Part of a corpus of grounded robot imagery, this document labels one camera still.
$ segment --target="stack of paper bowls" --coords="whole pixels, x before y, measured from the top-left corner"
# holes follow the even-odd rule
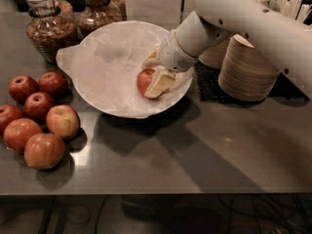
[[[242,101],[261,101],[271,92],[280,71],[240,35],[230,39],[218,77],[219,86]]]
[[[221,69],[229,41],[230,37],[226,38],[220,44],[208,48],[199,56],[199,61],[208,67]]]

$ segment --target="paper bowl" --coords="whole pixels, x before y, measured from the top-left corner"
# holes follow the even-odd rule
[[[193,68],[178,74],[175,84],[157,99],[137,90],[141,64],[168,31],[141,21],[104,26],[78,46],[58,52],[58,66],[72,79],[78,94],[96,109],[126,118],[146,118],[167,110],[188,91]]]

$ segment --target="gray table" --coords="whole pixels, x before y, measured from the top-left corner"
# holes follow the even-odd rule
[[[30,45],[26,14],[0,15],[0,104],[11,78],[56,67]],[[59,166],[28,168],[0,140],[0,195],[311,192],[312,104],[202,102],[195,83],[171,109],[145,120],[103,114],[72,88],[82,120]]]

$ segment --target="apple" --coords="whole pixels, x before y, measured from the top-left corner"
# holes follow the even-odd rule
[[[0,105],[0,136],[3,136],[4,131],[10,122],[25,117],[26,115],[24,112],[15,105]]]
[[[70,105],[61,104],[50,109],[46,124],[51,133],[70,139],[78,134],[80,118]]]
[[[155,73],[155,69],[145,68],[141,70],[136,78],[136,86],[143,98],[146,98],[145,92],[153,79],[153,75]]]
[[[54,134],[32,136],[24,149],[24,160],[28,167],[48,170],[56,166],[65,152],[63,139]]]
[[[9,82],[8,90],[12,99],[23,104],[31,94],[39,91],[39,85],[32,77],[21,75]]]
[[[39,90],[54,98],[63,98],[69,92],[66,77],[61,73],[51,71],[43,74],[38,81]]]
[[[49,110],[56,104],[56,100],[49,94],[36,92],[27,98],[23,107],[28,118],[45,123]]]
[[[9,149],[22,154],[28,140],[35,134],[42,133],[42,128],[35,121],[20,118],[9,123],[3,134],[3,140]]]

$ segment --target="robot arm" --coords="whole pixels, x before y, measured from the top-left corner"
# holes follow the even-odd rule
[[[186,71],[207,48],[233,33],[250,41],[312,98],[312,27],[257,0],[196,0],[196,10],[161,43],[158,59],[168,70]]]

